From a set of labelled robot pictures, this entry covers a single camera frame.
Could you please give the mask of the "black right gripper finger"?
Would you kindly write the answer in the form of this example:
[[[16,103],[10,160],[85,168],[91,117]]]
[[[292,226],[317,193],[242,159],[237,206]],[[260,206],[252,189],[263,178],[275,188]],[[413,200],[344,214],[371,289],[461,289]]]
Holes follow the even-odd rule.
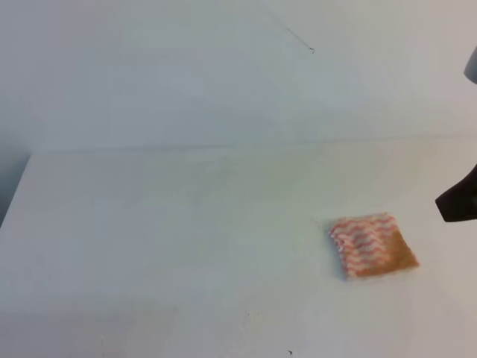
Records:
[[[476,220],[476,166],[456,185],[435,199],[445,222]]]

